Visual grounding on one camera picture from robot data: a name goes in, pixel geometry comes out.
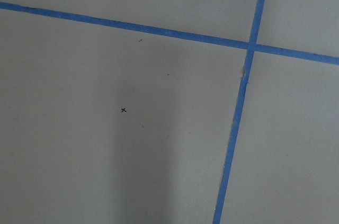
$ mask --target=gray floor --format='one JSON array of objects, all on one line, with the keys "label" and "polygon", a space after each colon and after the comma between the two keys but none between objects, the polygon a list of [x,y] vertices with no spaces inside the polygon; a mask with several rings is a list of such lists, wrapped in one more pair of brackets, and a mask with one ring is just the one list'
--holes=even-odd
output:
[{"label": "gray floor", "polygon": [[[248,41],[256,0],[0,0]],[[338,0],[259,44],[339,57]],[[0,223],[212,223],[246,50],[0,10]],[[221,223],[337,223],[337,65],[254,54]]]}]

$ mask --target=blue painter's tape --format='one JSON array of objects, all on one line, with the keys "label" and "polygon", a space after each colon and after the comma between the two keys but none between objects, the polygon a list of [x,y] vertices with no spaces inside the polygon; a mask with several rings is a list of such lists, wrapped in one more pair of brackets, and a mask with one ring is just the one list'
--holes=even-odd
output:
[{"label": "blue painter's tape", "polygon": [[297,51],[297,50],[292,50],[292,49],[276,48],[276,47],[270,47],[270,46],[257,44],[255,46],[255,51],[264,52],[264,53],[272,53],[272,54],[281,55],[281,56],[295,57],[295,58],[310,60],[310,61],[324,62],[327,64],[339,65],[339,57],[318,55],[316,53],[308,53],[308,52],[302,52],[302,51]]},{"label": "blue painter's tape", "polygon": [[263,14],[265,0],[257,0],[256,8],[253,16],[253,23],[251,29],[251,35],[249,36],[249,42],[251,44],[256,44],[256,40],[258,38],[261,16]]},{"label": "blue painter's tape", "polygon": [[251,35],[249,36],[249,45],[246,53],[246,59],[244,63],[244,77],[240,83],[239,86],[239,92],[238,92],[238,98],[237,98],[237,104],[235,107],[235,112],[233,116],[233,124],[231,128],[231,133],[229,136],[229,142],[226,152],[226,159],[224,163],[224,174],[222,176],[221,185],[219,188],[218,198],[217,198],[217,204],[216,204],[216,210],[213,217],[213,224],[220,224],[221,220],[221,214],[222,209],[224,207],[224,201],[227,191],[227,185],[229,180],[229,175],[231,171],[238,131],[239,131],[239,125],[242,117],[244,102],[245,102],[245,94],[246,94],[246,87],[249,79],[249,73],[251,71],[252,61],[253,61],[253,55],[256,47],[256,40],[259,33],[260,28],[260,21],[261,16],[263,13],[265,0],[257,0],[256,8],[254,12],[253,17],[253,23],[252,23],[252,29],[251,29]]},{"label": "blue painter's tape", "polygon": [[217,37],[195,34],[195,33],[174,31],[174,30],[163,29],[163,28],[158,28],[158,27],[153,27],[153,26],[126,23],[126,22],[120,22],[120,21],[115,21],[115,20],[98,19],[98,18],[91,17],[91,16],[78,15],[78,14],[66,13],[66,12],[60,12],[60,11],[45,10],[43,8],[23,7],[20,5],[4,3],[4,2],[0,2],[0,8],[5,9],[5,10],[11,10],[11,11],[28,12],[28,13],[35,14],[35,15],[56,17],[59,19],[67,19],[67,20],[85,22],[85,23],[90,23],[90,24],[98,24],[98,25],[126,29],[126,30],[137,31],[137,32],[145,32],[145,33],[162,35],[162,36],[173,37],[173,38],[184,39],[184,40],[205,42],[205,43],[216,44],[216,45],[226,46],[226,47],[233,47],[233,48],[240,48],[240,49],[248,48],[248,43],[243,42],[243,41],[217,38]]}]

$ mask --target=blue tape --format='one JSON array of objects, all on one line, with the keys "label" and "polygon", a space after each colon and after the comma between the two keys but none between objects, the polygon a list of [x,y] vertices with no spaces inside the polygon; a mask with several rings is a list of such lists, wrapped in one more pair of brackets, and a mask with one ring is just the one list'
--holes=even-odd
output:
[{"label": "blue tape", "polygon": [[316,53],[308,53],[308,52],[302,52],[302,51],[297,51],[297,50],[292,50],[292,49],[276,48],[276,47],[270,47],[270,46],[257,44],[255,46],[255,51],[264,52],[264,53],[272,53],[272,54],[280,55],[280,56],[295,57],[295,58],[310,60],[310,61],[324,62],[327,64],[339,65],[339,57],[318,55]]},{"label": "blue tape", "polygon": [[[262,7],[263,4],[264,4],[264,0],[258,0],[257,7]],[[205,43],[216,44],[216,45],[226,46],[226,47],[249,49],[250,46],[254,46],[254,51],[260,51],[260,52],[271,53],[275,55],[288,56],[288,57],[300,58],[300,59],[311,60],[311,61],[325,62],[327,64],[339,65],[339,58],[337,57],[324,56],[324,55],[318,55],[316,53],[309,53],[309,52],[255,44],[257,40],[259,27],[260,27],[259,21],[261,20],[262,10],[255,11],[254,21],[253,21],[253,25],[251,29],[251,36],[250,36],[250,40],[248,43],[244,41],[217,38],[217,37],[195,34],[195,33],[174,31],[174,30],[157,28],[157,27],[146,26],[146,25],[141,25],[141,24],[126,23],[126,22],[107,20],[107,19],[98,19],[98,18],[91,17],[91,16],[45,10],[42,8],[23,7],[17,4],[4,3],[4,2],[0,2],[0,8],[4,10],[27,12],[27,13],[31,13],[35,15],[56,17],[58,19],[73,20],[73,21],[90,23],[90,24],[98,24],[98,25],[109,26],[113,28],[145,32],[145,33],[162,35],[162,36],[173,37],[173,38],[184,39],[184,40],[205,42]]]},{"label": "blue tape", "polygon": [[222,209],[224,206],[224,201],[226,197],[227,185],[229,180],[229,174],[231,171],[239,125],[242,117],[244,102],[245,102],[245,94],[246,94],[246,87],[249,79],[249,73],[251,71],[253,55],[256,47],[256,40],[258,38],[259,28],[260,28],[260,21],[261,16],[263,13],[265,0],[257,0],[255,13],[253,17],[251,35],[249,36],[249,45],[246,53],[246,59],[244,63],[244,77],[239,86],[237,104],[234,111],[233,116],[233,124],[231,128],[231,133],[229,136],[229,142],[226,152],[226,159],[224,164],[224,174],[222,176],[221,185],[219,188],[216,210],[213,216],[213,224],[220,224]]},{"label": "blue tape", "polygon": [[174,30],[163,29],[163,28],[158,28],[158,27],[153,27],[153,26],[126,23],[126,22],[120,22],[120,21],[115,21],[115,20],[98,19],[98,18],[91,17],[91,16],[78,15],[78,14],[66,13],[66,12],[60,12],[60,11],[45,10],[43,8],[23,7],[20,5],[4,3],[4,2],[0,2],[0,8],[5,9],[5,10],[11,10],[11,11],[28,12],[28,13],[35,14],[35,15],[56,17],[58,19],[67,19],[67,20],[73,20],[73,21],[78,21],[78,22],[85,22],[85,23],[90,23],[90,24],[98,24],[98,25],[109,26],[109,27],[114,27],[114,28],[126,29],[126,30],[131,30],[131,31],[151,33],[151,34],[162,35],[162,36],[173,37],[173,38],[184,39],[184,40],[199,41],[199,42],[204,42],[204,43],[216,44],[220,46],[227,46],[227,47],[240,48],[240,49],[248,48],[248,43],[243,42],[243,41],[229,40],[229,39],[217,38],[217,37],[195,34],[195,33],[174,31]]}]

